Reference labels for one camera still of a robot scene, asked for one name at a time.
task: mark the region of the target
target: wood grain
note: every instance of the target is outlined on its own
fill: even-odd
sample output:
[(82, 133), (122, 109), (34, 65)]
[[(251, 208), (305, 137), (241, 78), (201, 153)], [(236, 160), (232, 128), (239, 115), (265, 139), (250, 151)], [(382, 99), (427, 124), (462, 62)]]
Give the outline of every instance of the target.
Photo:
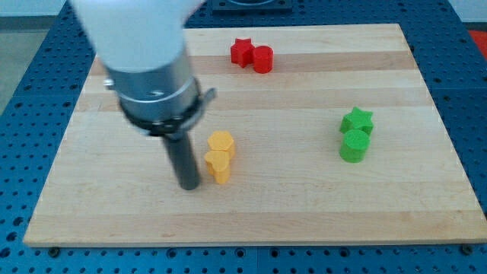
[[(202, 185), (178, 187), (161, 141), (125, 121), (96, 59), (27, 244), (487, 241), (485, 216), (397, 25), (199, 29), (186, 36), (201, 85), (218, 89), (191, 132)], [(230, 64), (232, 39), (245, 36), (273, 46), (271, 73)], [(360, 164), (338, 154), (339, 125), (353, 106), (374, 111)], [(224, 186), (204, 171), (203, 159), (206, 139), (221, 129), (237, 145)]]

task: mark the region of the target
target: green block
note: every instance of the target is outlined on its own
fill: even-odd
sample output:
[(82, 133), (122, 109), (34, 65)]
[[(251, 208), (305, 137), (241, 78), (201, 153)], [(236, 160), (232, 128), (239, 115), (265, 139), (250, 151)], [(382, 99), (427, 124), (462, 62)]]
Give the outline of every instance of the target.
[(346, 133), (351, 129), (360, 129), (370, 135), (372, 129), (374, 129), (372, 114), (374, 113), (371, 111), (363, 111), (358, 107), (354, 107), (351, 113), (348, 113), (343, 117), (340, 132)]
[(358, 163), (364, 160), (370, 143), (371, 140), (367, 133), (359, 129), (351, 129), (343, 136), (340, 156), (349, 163)]

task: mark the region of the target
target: yellow block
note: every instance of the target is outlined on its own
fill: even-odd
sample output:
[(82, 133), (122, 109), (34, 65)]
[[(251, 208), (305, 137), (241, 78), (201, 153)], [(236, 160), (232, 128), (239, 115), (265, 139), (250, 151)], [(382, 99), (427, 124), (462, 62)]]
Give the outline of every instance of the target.
[(226, 151), (230, 159), (235, 156), (235, 141), (228, 131), (215, 131), (208, 138), (208, 145), (213, 151)]
[(219, 184), (227, 183), (230, 178), (230, 155), (226, 151), (208, 151), (205, 154), (208, 173), (215, 177)]

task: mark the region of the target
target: blue pegboard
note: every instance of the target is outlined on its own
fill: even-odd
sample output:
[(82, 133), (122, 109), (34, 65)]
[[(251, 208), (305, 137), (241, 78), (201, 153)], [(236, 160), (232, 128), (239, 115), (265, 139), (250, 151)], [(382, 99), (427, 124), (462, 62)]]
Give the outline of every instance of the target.
[[(487, 65), (446, 0), (296, 0), (187, 27), (399, 23), (484, 211)], [(32, 249), (21, 240), (94, 58), (66, 4), (0, 117), (0, 273), (487, 273), (487, 244)]]

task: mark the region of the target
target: black cylinder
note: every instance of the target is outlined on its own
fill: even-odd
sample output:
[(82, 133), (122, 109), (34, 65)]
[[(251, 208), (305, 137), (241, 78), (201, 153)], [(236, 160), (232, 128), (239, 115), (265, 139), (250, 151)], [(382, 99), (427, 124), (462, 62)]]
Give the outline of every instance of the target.
[(185, 132), (178, 139), (165, 136), (162, 140), (180, 186), (185, 190), (194, 190), (199, 185), (200, 177), (188, 133)]

